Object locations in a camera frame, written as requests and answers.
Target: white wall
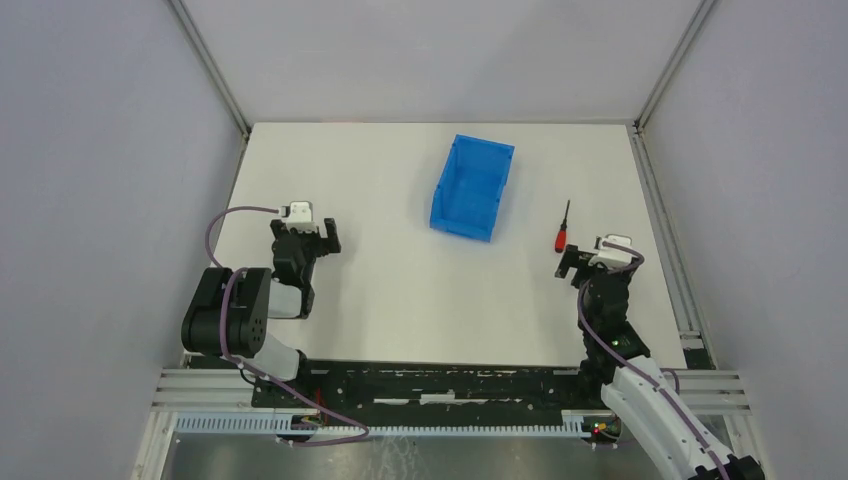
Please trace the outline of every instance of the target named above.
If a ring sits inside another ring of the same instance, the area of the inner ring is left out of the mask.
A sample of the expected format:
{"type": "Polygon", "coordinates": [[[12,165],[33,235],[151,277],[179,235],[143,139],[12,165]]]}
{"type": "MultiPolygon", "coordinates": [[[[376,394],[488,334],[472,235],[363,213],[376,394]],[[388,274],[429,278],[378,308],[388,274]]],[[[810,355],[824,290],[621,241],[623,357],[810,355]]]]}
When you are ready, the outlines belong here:
{"type": "Polygon", "coordinates": [[[0,478],[128,478],[239,134],[165,2],[0,5],[0,478]]]}
{"type": "Polygon", "coordinates": [[[699,0],[186,0],[251,122],[632,119],[699,0]]]}
{"type": "Polygon", "coordinates": [[[724,1],[648,126],[723,364],[779,478],[844,478],[848,3],[724,1]]]}

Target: screwdriver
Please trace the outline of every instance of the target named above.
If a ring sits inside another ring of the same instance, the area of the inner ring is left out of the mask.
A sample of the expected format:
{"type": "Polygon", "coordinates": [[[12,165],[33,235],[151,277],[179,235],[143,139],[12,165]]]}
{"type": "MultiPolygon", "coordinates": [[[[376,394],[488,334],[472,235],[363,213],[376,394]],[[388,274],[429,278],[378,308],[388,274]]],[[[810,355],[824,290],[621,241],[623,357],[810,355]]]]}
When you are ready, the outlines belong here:
{"type": "Polygon", "coordinates": [[[559,226],[559,233],[557,233],[557,239],[554,242],[554,251],[557,253],[562,253],[565,250],[566,240],[568,240],[566,230],[568,229],[569,208],[571,208],[571,199],[568,199],[568,203],[565,205],[565,217],[562,219],[562,225],[559,226]]]}

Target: white table surface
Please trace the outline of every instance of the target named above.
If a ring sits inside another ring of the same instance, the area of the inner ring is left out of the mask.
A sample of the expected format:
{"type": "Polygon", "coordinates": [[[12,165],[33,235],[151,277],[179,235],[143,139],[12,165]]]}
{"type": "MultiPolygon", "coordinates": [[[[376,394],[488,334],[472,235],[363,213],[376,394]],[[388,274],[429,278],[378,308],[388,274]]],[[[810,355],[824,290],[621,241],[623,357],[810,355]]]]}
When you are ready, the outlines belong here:
{"type": "MultiPolygon", "coordinates": [[[[342,253],[318,259],[307,320],[268,331],[311,358],[577,366],[577,290],[554,278],[553,241],[633,238],[646,258],[629,318],[662,366],[685,361],[624,126],[259,123],[230,206],[313,202],[342,253]],[[515,146],[492,243],[429,228],[456,134],[515,146]]],[[[228,215],[215,249],[232,268],[272,267],[272,215],[228,215]]]]}

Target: red screwdriver handle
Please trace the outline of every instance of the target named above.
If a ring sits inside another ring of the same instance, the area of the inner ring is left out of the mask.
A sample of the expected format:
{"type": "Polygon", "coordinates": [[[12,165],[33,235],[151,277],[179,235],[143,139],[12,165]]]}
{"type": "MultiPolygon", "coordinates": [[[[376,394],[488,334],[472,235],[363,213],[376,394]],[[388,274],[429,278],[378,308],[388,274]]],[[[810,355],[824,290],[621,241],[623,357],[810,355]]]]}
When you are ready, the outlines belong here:
{"type": "Polygon", "coordinates": [[[565,251],[566,240],[567,237],[565,234],[565,230],[560,230],[559,233],[557,233],[557,239],[554,242],[554,251],[557,253],[562,253],[563,251],[565,251]]]}

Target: blue plastic bin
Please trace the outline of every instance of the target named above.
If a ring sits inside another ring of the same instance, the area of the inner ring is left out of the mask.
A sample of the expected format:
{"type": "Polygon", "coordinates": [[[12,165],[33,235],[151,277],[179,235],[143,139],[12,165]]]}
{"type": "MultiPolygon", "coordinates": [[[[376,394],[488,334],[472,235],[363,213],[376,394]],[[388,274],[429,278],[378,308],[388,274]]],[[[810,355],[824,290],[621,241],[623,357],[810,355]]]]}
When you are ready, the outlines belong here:
{"type": "Polygon", "coordinates": [[[515,147],[457,135],[433,194],[430,228],[489,242],[515,147]]]}

